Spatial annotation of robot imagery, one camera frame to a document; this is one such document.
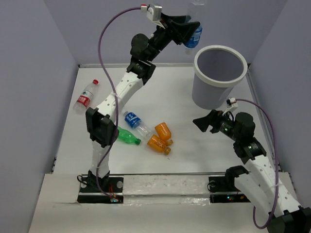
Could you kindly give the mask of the orange bottle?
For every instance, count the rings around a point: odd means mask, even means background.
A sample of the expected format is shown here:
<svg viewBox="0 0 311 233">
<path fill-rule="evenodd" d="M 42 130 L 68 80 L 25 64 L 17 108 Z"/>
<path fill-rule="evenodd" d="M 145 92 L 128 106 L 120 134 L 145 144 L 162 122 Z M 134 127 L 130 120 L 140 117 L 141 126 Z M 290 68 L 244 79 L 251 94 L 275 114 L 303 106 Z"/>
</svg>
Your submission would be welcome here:
<svg viewBox="0 0 311 233">
<path fill-rule="evenodd" d="M 172 133 L 165 122 L 156 125 L 155 131 L 157 132 L 159 138 L 164 141 L 167 146 L 173 144 Z"/>
<path fill-rule="evenodd" d="M 168 155 L 171 152 L 171 148 L 155 134 L 151 136 L 147 145 L 158 153 Z"/>
</svg>

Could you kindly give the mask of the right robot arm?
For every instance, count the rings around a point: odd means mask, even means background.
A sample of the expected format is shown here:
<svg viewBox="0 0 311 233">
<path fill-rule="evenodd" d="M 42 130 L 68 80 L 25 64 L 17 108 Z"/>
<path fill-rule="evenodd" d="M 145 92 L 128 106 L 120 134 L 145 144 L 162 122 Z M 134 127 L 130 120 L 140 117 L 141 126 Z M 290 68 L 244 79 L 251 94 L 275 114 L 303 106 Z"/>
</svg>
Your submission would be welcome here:
<svg viewBox="0 0 311 233">
<path fill-rule="evenodd" d="M 254 137 L 253 117 L 239 112 L 234 119 L 229 113 L 212 110 L 207 116 L 193 120 L 206 132 L 222 132 L 234 141 L 233 149 L 243 165 L 226 170 L 224 185 L 228 190 L 238 189 L 253 204 L 255 210 L 267 214 L 270 233 L 308 233 L 311 230 L 311 209 L 304 208 L 279 179 L 278 172 L 261 143 Z"/>
</svg>

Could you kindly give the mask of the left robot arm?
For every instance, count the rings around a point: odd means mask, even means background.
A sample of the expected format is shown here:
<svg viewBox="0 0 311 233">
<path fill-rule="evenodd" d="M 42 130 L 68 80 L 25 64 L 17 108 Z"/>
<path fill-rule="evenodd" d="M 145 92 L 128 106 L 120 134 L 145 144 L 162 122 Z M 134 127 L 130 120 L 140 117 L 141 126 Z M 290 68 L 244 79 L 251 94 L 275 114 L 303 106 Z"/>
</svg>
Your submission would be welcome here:
<svg viewBox="0 0 311 233">
<path fill-rule="evenodd" d="M 104 192 L 109 180 L 109 153 L 119 135 L 119 113 L 130 98 L 151 78 L 155 65 L 152 61 L 173 41 L 187 44 L 199 28 L 200 22 L 189 16 L 161 14 L 156 31 L 150 36 L 136 34 L 131 41 L 131 60 L 121 81 L 95 108 L 86 111 L 86 126 L 92 141 L 92 164 L 86 183 Z"/>
</svg>

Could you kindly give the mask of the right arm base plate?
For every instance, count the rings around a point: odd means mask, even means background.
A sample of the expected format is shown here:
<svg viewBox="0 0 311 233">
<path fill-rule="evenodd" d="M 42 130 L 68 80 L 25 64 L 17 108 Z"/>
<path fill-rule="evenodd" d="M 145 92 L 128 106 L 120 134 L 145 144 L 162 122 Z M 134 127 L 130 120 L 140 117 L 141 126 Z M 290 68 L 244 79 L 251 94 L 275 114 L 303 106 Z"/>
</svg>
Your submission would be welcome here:
<svg viewBox="0 0 311 233">
<path fill-rule="evenodd" d="M 210 192 L 211 203 L 248 203 L 250 200 L 226 181 L 225 176 L 211 176 L 208 178 L 207 189 Z"/>
</svg>

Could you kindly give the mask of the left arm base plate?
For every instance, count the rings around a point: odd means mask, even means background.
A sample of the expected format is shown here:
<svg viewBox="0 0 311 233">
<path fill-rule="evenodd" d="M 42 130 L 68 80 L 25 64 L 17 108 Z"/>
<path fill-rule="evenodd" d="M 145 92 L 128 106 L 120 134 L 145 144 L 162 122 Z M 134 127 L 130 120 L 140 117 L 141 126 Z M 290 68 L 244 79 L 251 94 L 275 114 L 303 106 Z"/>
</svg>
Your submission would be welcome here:
<svg viewBox="0 0 311 233">
<path fill-rule="evenodd" d="M 82 204 L 121 204 L 123 203 L 123 177 L 110 177 L 104 181 L 101 190 L 95 179 L 78 175 L 80 183 L 77 202 Z"/>
</svg>

